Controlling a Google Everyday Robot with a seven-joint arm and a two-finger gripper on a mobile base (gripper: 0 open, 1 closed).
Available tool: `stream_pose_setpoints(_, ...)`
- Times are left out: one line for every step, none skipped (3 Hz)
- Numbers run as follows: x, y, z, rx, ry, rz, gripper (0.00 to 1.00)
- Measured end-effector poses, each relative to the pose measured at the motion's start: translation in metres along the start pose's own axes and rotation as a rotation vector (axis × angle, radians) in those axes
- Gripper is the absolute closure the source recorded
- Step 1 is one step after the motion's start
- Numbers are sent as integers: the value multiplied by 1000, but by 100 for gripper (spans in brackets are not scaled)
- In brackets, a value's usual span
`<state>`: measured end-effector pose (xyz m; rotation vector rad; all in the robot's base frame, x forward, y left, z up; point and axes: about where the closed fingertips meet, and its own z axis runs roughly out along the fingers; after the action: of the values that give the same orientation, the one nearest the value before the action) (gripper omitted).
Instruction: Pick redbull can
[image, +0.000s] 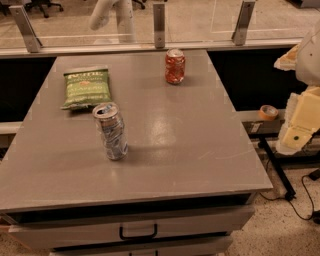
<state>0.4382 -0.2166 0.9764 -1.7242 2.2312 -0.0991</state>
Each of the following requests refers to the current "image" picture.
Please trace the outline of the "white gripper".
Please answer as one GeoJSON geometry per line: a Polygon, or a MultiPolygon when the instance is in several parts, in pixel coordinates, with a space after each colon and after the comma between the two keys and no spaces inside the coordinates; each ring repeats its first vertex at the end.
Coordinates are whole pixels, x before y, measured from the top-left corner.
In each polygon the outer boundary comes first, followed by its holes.
{"type": "MultiPolygon", "coordinates": [[[[295,69],[298,80],[309,86],[319,86],[320,29],[314,27],[300,46],[295,45],[278,58],[274,67],[284,71],[295,69]]],[[[320,88],[308,87],[301,94],[291,93],[284,118],[276,150],[283,155],[293,155],[320,129],[320,88]]]]}

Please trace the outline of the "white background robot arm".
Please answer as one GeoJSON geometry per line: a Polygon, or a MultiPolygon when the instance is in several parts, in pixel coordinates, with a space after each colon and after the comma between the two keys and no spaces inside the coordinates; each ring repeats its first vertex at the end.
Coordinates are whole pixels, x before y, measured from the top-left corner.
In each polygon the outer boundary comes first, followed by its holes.
{"type": "MultiPolygon", "coordinates": [[[[132,0],[98,0],[89,18],[89,27],[98,30],[109,23],[109,12],[116,6],[120,34],[135,41],[132,0]]],[[[291,93],[285,109],[285,121],[278,134],[276,149],[283,155],[302,150],[320,130],[320,21],[302,41],[274,63],[280,70],[294,70],[296,78],[307,85],[301,94],[291,93]]]]}

